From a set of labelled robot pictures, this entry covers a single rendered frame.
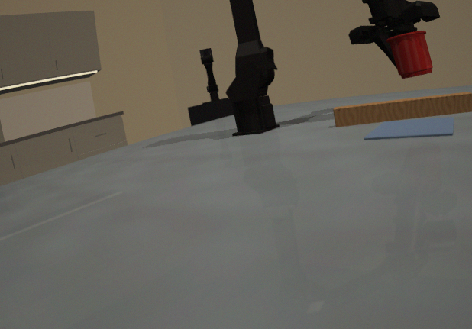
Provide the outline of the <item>brown wooden plank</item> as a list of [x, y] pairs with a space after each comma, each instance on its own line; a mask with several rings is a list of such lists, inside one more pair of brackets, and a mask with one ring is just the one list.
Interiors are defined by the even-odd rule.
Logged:
[[334, 107], [336, 127], [472, 112], [472, 93], [459, 92]]

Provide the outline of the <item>red cup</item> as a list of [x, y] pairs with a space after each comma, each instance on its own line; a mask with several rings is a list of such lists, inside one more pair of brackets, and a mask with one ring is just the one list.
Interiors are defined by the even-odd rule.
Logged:
[[413, 31], [386, 40], [390, 43], [396, 68], [402, 79], [432, 72], [425, 33], [426, 31]]

